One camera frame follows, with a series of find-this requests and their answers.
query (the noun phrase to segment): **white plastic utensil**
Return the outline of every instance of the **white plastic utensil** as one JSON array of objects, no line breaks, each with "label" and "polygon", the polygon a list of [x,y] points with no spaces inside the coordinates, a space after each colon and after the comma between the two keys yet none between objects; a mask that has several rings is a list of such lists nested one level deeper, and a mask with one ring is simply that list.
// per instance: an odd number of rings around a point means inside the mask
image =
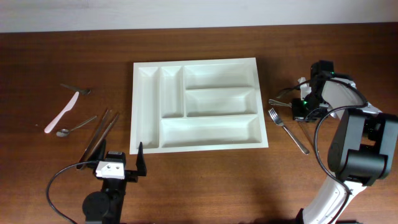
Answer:
[{"label": "white plastic utensil", "polygon": [[79,97],[79,92],[76,92],[74,94],[74,96],[72,97],[72,99],[69,101],[69,103],[66,105],[66,107],[61,111],[61,113],[59,113],[54,120],[52,120],[50,122],[49,125],[47,125],[47,127],[45,127],[44,132],[45,133],[49,133],[51,132],[51,130],[55,127],[55,125],[58,123],[58,121],[60,121],[61,117],[63,116],[64,113],[66,113],[67,111],[70,111],[73,106],[75,105],[77,98]]}]

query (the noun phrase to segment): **wall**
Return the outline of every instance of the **wall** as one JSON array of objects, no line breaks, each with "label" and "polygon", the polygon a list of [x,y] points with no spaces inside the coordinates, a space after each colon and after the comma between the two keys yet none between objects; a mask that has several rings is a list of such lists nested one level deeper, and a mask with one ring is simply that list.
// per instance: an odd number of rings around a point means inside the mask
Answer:
[{"label": "wall", "polygon": [[0,32],[398,21],[395,0],[2,0]]}]

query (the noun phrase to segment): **white plastic piece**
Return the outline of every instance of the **white plastic piece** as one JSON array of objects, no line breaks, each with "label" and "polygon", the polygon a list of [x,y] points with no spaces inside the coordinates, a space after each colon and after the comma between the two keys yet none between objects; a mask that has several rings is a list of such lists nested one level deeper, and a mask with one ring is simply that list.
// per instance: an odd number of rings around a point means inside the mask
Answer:
[{"label": "white plastic piece", "polygon": [[[350,201],[352,201],[352,199],[354,199],[357,194],[365,190],[366,187],[359,182],[345,181],[344,183],[351,189],[352,192],[352,195],[349,196],[348,202],[344,207],[345,209]],[[308,207],[304,208],[304,224],[329,223],[342,206],[345,197],[345,188],[329,176],[326,177],[326,180],[319,190],[317,197],[312,200],[311,204]]]},{"label": "white plastic piece", "polygon": [[102,178],[124,179],[124,165],[122,162],[100,161],[95,176]]},{"label": "white plastic piece", "polygon": [[268,147],[255,58],[134,64],[130,154]]},{"label": "white plastic piece", "polygon": [[[299,78],[298,83],[302,83],[305,82],[306,79],[304,77]],[[300,85],[300,96],[301,96],[301,100],[304,100],[304,98],[311,93],[311,87],[308,83]]]},{"label": "white plastic piece", "polygon": [[[352,87],[356,88],[355,83],[353,81],[347,80],[345,78],[333,78],[335,80],[339,80],[345,83],[350,84]],[[335,82],[325,82],[322,91],[323,99],[328,102],[331,106],[331,109],[337,108],[340,106],[348,106],[348,105],[362,105],[363,102],[360,97],[350,90],[349,88]],[[366,113],[378,114],[381,113],[381,110],[375,108],[373,105],[369,103],[367,108],[362,108]],[[344,110],[337,111],[336,114],[341,119],[343,116]]]},{"label": "white plastic piece", "polygon": [[61,111],[61,113],[59,113],[51,122],[49,125],[47,125],[47,127],[45,127],[44,132],[45,133],[50,133],[53,128],[55,127],[55,125],[57,125],[58,121],[60,121],[61,117],[63,116],[63,114],[65,114],[65,112],[70,111],[73,106],[75,105],[77,98],[79,97],[79,92],[76,92],[74,94],[74,96],[72,97],[72,99],[69,101],[69,103],[64,107],[64,109]]}]

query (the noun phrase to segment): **silver fork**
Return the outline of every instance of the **silver fork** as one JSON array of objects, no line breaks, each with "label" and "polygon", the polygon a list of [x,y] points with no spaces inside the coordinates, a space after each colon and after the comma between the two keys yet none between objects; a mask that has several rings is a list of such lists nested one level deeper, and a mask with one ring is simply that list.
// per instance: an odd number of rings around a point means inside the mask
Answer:
[{"label": "silver fork", "polygon": [[273,108],[268,111],[269,116],[272,118],[272,120],[275,122],[276,125],[281,126],[282,128],[285,129],[287,134],[293,139],[293,141],[296,143],[296,145],[300,148],[300,150],[308,155],[310,151],[293,135],[293,133],[284,125],[284,122],[279,118],[278,114],[275,112]]}]

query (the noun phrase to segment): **wooden table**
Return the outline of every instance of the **wooden table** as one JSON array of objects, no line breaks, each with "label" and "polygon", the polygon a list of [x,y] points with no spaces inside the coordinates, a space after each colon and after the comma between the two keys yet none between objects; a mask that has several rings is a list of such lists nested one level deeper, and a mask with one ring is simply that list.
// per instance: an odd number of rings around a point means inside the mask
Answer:
[{"label": "wooden table", "polygon": [[[0,34],[0,222],[66,223],[47,204],[45,187],[54,173],[77,162],[99,121],[67,138],[45,134],[44,127],[73,95],[60,83],[93,92],[80,96],[55,129],[111,108],[121,117],[107,149],[128,154],[134,62],[242,57],[257,58],[264,114],[269,98],[298,78],[309,78],[311,64],[320,59],[350,74],[380,110],[398,114],[397,23]],[[289,109],[278,111],[310,147]],[[324,161],[337,124],[328,119],[321,128]],[[268,116],[266,127],[267,149],[146,154],[148,175],[128,184],[122,221],[249,223],[295,217],[326,175],[314,153],[304,156]],[[135,169],[135,159],[127,156],[128,169]],[[54,182],[50,196],[83,223],[83,199],[100,188],[88,170],[68,171]],[[390,176],[355,198],[341,219],[396,223],[397,161]]]}]

